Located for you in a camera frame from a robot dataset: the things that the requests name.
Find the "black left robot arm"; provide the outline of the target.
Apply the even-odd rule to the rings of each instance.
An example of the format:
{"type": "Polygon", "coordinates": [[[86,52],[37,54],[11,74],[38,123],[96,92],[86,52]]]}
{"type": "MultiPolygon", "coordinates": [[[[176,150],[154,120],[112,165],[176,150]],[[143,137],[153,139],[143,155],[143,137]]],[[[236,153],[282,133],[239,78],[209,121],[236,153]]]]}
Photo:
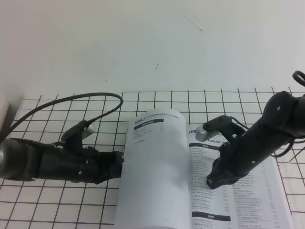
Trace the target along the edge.
{"type": "Polygon", "coordinates": [[[82,120],[52,144],[6,138],[0,144],[0,177],[15,181],[38,178],[93,184],[119,178],[123,153],[100,152],[91,146],[84,148],[82,141],[91,134],[92,126],[82,120]]]}

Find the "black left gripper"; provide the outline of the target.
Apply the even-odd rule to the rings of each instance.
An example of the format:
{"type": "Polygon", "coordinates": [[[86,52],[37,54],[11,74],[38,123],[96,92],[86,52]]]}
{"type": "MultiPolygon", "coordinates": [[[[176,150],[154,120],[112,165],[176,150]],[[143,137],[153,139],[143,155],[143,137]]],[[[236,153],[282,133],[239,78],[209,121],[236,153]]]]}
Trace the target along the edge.
{"type": "Polygon", "coordinates": [[[62,135],[62,146],[66,151],[66,158],[62,162],[64,178],[94,184],[119,178],[124,162],[123,153],[100,152],[92,146],[84,148],[81,132],[88,125],[88,121],[80,121],[62,135]]]}

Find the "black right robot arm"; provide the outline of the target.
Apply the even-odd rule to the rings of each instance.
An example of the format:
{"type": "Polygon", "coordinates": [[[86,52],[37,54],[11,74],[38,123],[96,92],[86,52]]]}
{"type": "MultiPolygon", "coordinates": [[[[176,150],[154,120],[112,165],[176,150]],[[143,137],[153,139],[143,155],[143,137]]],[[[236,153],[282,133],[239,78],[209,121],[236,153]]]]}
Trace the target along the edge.
{"type": "Polygon", "coordinates": [[[305,98],[293,97],[286,91],[273,95],[262,117],[244,130],[222,115],[205,124],[207,132],[220,132],[227,140],[220,146],[220,156],[214,160],[206,177],[211,189],[232,185],[286,144],[305,136],[305,98]]]}

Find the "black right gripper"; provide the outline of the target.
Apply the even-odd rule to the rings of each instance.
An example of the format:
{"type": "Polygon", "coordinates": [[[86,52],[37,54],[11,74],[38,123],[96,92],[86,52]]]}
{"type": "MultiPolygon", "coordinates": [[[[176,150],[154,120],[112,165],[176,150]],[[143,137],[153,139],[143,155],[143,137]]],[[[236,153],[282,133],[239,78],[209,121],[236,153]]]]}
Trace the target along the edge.
{"type": "Polygon", "coordinates": [[[203,125],[204,130],[218,131],[227,140],[219,148],[206,183],[211,189],[232,185],[248,175],[274,152],[274,129],[260,118],[248,130],[233,123],[232,117],[222,115],[203,125]]]}

